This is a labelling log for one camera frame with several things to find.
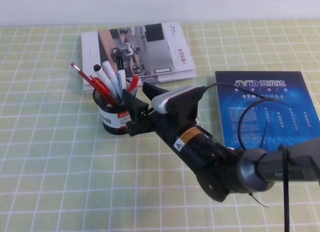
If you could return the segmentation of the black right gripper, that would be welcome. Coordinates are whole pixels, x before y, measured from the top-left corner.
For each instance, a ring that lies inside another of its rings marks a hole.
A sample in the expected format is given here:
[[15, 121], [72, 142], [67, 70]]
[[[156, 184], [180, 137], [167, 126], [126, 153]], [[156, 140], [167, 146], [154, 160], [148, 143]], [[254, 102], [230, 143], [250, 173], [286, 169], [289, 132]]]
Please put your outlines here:
[[[144, 82], [142, 91], [152, 101], [162, 101], [166, 89]], [[216, 141], [195, 121], [177, 128], [172, 115], [156, 111], [147, 114], [148, 104], [136, 98], [127, 89], [122, 90], [121, 99], [131, 121], [126, 124], [130, 136], [156, 133], [162, 141], [194, 173], [202, 190], [214, 201], [223, 202], [230, 194], [238, 193], [236, 162], [239, 155]]]

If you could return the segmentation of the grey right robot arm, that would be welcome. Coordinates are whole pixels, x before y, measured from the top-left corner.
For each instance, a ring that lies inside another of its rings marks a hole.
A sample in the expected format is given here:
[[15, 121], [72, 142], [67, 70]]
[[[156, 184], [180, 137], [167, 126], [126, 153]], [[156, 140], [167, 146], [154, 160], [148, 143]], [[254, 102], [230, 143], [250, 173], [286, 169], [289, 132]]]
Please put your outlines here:
[[198, 103], [207, 86], [169, 91], [145, 82], [142, 90], [150, 103], [126, 89], [122, 91], [121, 98], [130, 115], [127, 133], [156, 133], [191, 169], [212, 200], [223, 202], [230, 194], [265, 192], [277, 181], [282, 181], [284, 187], [290, 181], [319, 181], [319, 138], [288, 147], [280, 145], [273, 152], [244, 145], [231, 149], [196, 122]]

